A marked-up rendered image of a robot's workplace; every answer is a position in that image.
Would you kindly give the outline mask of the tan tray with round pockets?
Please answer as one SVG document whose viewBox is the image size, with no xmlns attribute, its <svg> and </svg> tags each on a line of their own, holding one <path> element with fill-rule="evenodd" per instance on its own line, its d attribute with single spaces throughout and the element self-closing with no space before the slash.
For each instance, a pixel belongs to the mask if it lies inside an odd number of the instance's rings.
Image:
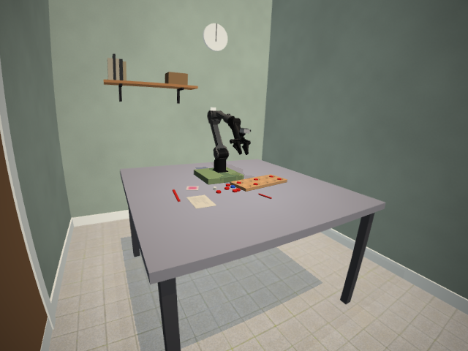
<svg viewBox="0 0 468 351">
<path fill-rule="evenodd" d="M 269 177 L 272 176 L 272 177 Z M 254 178 L 257 178 L 258 181 L 254 180 Z M 244 190 L 245 192 L 254 190 L 254 189 L 260 189 L 263 187 L 267 186 L 273 186 L 277 184 L 282 184 L 286 183 L 287 179 L 281 178 L 275 175 L 263 175 L 263 176 L 258 176 L 254 178 L 247 178 L 247 179 L 242 179 L 238 181 L 231 181 L 230 185 L 234 185 L 236 188 L 239 188 L 241 190 Z M 278 178 L 281 178 L 281 180 L 277 180 Z M 237 182 L 241 182 L 241 184 L 237 184 Z M 251 183 L 246 183 L 246 182 L 251 182 Z M 235 184 L 236 183 L 236 184 Z M 253 183 L 257 183 L 258 185 L 253 185 Z M 268 183 L 268 184 L 266 184 Z M 260 186 L 259 186 L 260 185 Z M 245 187 L 242 187 L 245 186 Z"/>
</svg>

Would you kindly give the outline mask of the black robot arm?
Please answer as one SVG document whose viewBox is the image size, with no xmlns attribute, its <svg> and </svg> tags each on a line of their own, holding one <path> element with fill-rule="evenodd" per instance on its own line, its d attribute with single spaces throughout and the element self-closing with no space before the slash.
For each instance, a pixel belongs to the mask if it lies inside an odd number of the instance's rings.
<svg viewBox="0 0 468 351">
<path fill-rule="evenodd" d="M 213 170 L 218 173 L 228 172 L 226 170 L 226 159 L 229 157 L 229 151 L 227 147 L 223 145 L 221 135 L 219 132 L 218 124 L 223 119 L 224 122 L 228 124 L 228 126 L 233 131 L 233 136 L 235 133 L 239 132 L 240 136 L 244 136 L 246 133 L 251 132 L 250 129 L 241 128 L 241 120 L 239 118 L 235 118 L 235 116 L 231 116 L 229 113 L 225 116 L 222 111 L 208 111 L 208 122 L 211 125 L 211 130 L 214 136 L 214 142 L 216 147 L 214 148 L 214 168 Z M 218 117 L 219 116 L 219 117 Z M 223 150 L 224 149 L 224 150 Z"/>
</svg>

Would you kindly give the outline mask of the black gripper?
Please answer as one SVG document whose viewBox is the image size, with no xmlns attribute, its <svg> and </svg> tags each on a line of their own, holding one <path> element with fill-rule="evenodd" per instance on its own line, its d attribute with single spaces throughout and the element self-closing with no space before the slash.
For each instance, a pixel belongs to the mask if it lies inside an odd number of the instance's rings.
<svg viewBox="0 0 468 351">
<path fill-rule="evenodd" d="M 251 144 L 251 142 L 250 142 L 250 140 L 246 140 L 245 137 L 240 136 L 239 132 L 235 133 L 234 134 L 234 139 L 230 140 L 230 144 L 232 144 L 232 143 L 234 143 L 233 147 L 237 150 L 239 155 L 242 154 L 241 144 L 243 144 L 242 148 L 243 148 L 243 150 L 245 152 L 245 155 L 247 155 L 249 153 L 249 145 Z"/>
</svg>

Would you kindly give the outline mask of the beige paper sheet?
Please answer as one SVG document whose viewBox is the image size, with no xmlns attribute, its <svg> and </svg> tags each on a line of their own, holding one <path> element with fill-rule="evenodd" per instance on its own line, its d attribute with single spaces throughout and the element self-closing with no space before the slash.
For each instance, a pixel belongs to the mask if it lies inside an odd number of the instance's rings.
<svg viewBox="0 0 468 351">
<path fill-rule="evenodd" d="M 205 208 L 205 207 L 211 207 L 211 206 L 216 205 L 205 195 L 187 197 L 187 199 L 195 208 Z"/>
</svg>

